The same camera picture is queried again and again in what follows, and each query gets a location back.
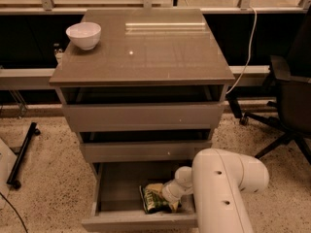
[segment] dresser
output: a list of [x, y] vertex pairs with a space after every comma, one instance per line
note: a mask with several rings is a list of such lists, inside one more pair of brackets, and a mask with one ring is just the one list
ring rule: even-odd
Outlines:
[[164, 183], [210, 148], [234, 77], [193, 9], [90, 10], [93, 50], [69, 44], [50, 84], [97, 180], [87, 231], [196, 227], [192, 196], [177, 214], [146, 215], [139, 186]]

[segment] white robotic arm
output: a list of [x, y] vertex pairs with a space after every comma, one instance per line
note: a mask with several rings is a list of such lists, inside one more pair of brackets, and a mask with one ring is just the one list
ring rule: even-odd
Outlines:
[[259, 160], [234, 152], [207, 149], [199, 152], [191, 167], [179, 168], [175, 180], [162, 194], [170, 202], [194, 196], [200, 233], [251, 233], [253, 228], [240, 192], [260, 192], [269, 183]]

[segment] white bowl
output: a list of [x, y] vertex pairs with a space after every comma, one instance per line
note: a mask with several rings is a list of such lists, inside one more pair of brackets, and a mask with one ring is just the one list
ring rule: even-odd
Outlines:
[[82, 50], [92, 50], [99, 42], [101, 27], [94, 22], [81, 22], [67, 28], [71, 42]]

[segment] caster wheel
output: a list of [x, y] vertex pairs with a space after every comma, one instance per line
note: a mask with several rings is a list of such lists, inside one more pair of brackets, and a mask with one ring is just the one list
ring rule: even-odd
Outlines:
[[36, 136], [39, 136], [40, 134], [41, 134], [40, 130], [36, 128], [36, 129], [35, 129], [35, 135], [36, 135]]
[[243, 117], [241, 117], [240, 118], [240, 124], [241, 125], [247, 125], [248, 124], [248, 122], [249, 122], [249, 118], [248, 117], [246, 117], [246, 116], [243, 116]]
[[12, 183], [12, 188], [14, 188], [15, 190], [20, 189], [21, 187], [21, 183], [18, 180], [13, 181]]

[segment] black chair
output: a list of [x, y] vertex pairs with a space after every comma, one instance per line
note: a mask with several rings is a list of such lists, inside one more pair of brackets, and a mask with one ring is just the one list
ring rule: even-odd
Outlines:
[[294, 140], [311, 164], [311, 150], [305, 139], [311, 139], [311, 10], [299, 29], [286, 59], [271, 56], [270, 79], [276, 84], [278, 117], [264, 117], [246, 112], [240, 123], [246, 125], [248, 117], [284, 132], [276, 141], [264, 148], [256, 158], [261, 158], [280, 145]]

